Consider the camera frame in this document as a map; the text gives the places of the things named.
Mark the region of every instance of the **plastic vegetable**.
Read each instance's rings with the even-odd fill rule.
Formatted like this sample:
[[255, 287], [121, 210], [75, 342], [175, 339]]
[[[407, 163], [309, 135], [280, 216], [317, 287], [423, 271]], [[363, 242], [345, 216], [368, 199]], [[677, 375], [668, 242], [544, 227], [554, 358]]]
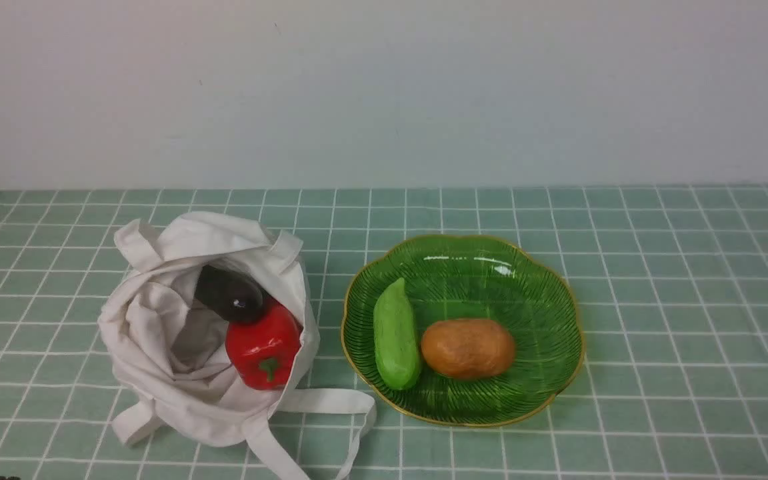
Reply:
[[405, 279], [388, 286], [372, 313], [375, 366], [381, 380], [394, 390], [413, 387], [423, 368], [414, 328], [414, 310], [405, 294]]
[[280, 389], [286, 386], [292, 362], [301, 349], [301, 331], [292, 313], [269, 297], [256, 321], [231, 321], [225, 347], [245, 385], [258, 390]]
[[253, 323], [262, 314], [265, 295], [250, 275], [204, 265], [195, 298], [228, 322]]
[[491, 319], [435, 322], [423, 334], [420, 348], [432, 370], [456, 380], [500, 375], [517, 355], [515, 338]]

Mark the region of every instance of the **table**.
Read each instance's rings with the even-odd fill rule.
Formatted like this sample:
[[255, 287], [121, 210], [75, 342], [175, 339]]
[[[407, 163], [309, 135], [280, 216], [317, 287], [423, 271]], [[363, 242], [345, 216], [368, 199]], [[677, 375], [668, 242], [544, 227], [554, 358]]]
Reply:
[[[302, 386], [365, 389], [339, 345], [342, 299], [351, 276], [403, 238], [495, 235], [572, 285], [587, 361], [549, 409], [452, 429], [381, 402], [353, 480], [768, 478], [768, 185], [0, 191], [0, 475], [272, 477], [245, 446], [161, 429], [128, 449], [107, 428], [135, 400], [95, 326], [128, 267], [113, 232], [190, 210], [261, 219], [305, 241], [322, 344]], [[333, 476], [354, 424], [273, 419], [314, 478]]]

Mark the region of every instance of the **green plate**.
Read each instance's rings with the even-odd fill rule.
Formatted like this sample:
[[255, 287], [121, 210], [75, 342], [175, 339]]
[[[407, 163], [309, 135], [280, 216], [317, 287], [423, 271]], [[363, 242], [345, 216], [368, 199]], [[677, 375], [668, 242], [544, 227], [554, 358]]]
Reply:
[[[491, 318], [515, 337], [514, 365], [475, 382], [448, 379], [424, 365], [414, 387], [384, 385], [375, 368], [372, 310], [399, 277], [405, 278], [417, 338], [438, 320]], [[399, 412], [442, 425], [505, 425], [536, 414], [570, 384], [585, 354], [579, 310], [565, 281], [487, 236], [415, 237], [366, 265], [345, 296], [341, 337], [345, 357], [381, 398]]]

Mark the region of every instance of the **potato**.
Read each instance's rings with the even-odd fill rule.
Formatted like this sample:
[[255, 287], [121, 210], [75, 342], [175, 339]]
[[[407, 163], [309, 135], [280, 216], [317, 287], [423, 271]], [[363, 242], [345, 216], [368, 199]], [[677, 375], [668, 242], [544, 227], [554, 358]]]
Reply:
[[494, 377], [515, 361], [515, 338], [491, 319], [452, 319], [432, 324], [420, 341], [423, 358], [456, 380]]

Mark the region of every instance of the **white wall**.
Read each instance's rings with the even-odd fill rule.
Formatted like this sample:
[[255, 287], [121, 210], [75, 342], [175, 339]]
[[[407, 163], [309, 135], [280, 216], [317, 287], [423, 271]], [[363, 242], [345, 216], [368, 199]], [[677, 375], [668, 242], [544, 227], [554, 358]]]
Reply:
[[0, 188], [768, 180], [768, 0], [0, 0]]

